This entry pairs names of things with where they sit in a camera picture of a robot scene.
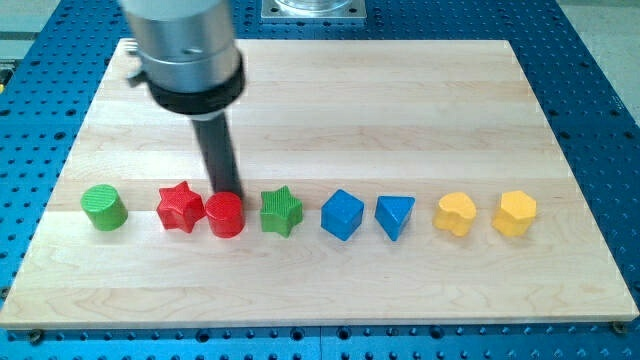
wooden tabletop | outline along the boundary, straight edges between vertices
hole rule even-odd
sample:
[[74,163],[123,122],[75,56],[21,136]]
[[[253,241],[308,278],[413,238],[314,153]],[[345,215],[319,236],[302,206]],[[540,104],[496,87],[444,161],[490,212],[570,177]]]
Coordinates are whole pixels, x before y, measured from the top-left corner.
[[[165,231],[158,189],[211,190],[189,121],[129,88],[120,44],[78,134],[0,325],[164,328],[631,320],[638,310],[508,42],[243,40],[248,86],[228,109],[247,225],[215,238]],[[118,189],[129,220],[95,230],[89,187]],[[260,192],[304,203],[291,237],[262,233]],[[347,242],[320,228],[342,188],[365,202]],[[501,192],[538,217],[523,237],[490,225]],[[468,236],[435,229],[464,191]],[[411,195],[391,242],[379,195]]]

blue cube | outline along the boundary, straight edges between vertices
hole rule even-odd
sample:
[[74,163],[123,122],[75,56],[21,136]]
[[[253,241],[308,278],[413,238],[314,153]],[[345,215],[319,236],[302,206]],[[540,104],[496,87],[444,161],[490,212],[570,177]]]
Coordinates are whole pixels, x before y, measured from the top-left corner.
[[347,241],[362,223],[364,203],[340,189],[322,205],[321,226],[338,239]]
[[380,196],[376,205],[376,220],[391,241],[398,240],[411,218],[411,210],[416,199],[409,196]]

blue optical breadboard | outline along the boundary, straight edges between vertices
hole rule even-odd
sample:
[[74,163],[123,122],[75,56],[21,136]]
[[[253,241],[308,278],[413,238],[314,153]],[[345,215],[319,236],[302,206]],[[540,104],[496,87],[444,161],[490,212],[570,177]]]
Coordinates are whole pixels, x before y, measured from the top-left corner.
[[[232,1],[239,38],[506,39],[640,299],[640,131],[552,1],[367,0],[366,23],[268,24]],[[0,95],[0,288],[20,267],[110,56],[115,0],[62,0]],[[640,359],[640,321],[401,327],[6,332],[8,359]]]

toy block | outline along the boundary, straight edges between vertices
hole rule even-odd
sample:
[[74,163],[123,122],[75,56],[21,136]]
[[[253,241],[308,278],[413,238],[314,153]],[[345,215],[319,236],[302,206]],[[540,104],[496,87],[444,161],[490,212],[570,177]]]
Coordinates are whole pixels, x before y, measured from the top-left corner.
[[398,240],[411,218],[416,199],[409,196],[379,196],[376,205],[376,220],[389,235],[391,241]]
[[220,238],[231,238],[244,228],[242,200],[232,192],[219,192],[205,204],[205,212],[213,234]]
[[302,222],[302,201],[291,195],[289,187],[262,192],[260,222],[263,232],[289,237],[291,229]]
[[491,225],[504,236],[524,235],[536,217],[536,200],[524,191],[503,193]]
[[186,181],[160,189],[160,198],[156,212],[167,230],[181,229],[191,233],[196,222],[205,216],[202,197],[191,191]]
[[463,192],[447,194],[438,201],[433,226],[449,230],[455,236],[465,236],[476,218],[476,205]]
[[125,223],[129,216],[118,191],[111,185],[96,185],[80,199],[82,210],[93,226],[100,231],[112,231]]
[[322,205],[320,226],[338,239],[347,241],[362,223],[363,212],[361,200],[338,190]]

yellow block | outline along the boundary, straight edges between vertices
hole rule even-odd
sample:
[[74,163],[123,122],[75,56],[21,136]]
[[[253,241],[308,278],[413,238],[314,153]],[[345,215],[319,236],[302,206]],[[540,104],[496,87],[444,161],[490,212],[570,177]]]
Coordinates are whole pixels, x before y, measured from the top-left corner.
[[471,230],[476,218],[476,205],[463,192],[455,192],[443,196],[438,201],[433,226],[441,230],[449,230],[455,236],[465,236]]
[[505,236],[521,236],[536,217],[536,200],[523,191],[503,193],[491,225]]

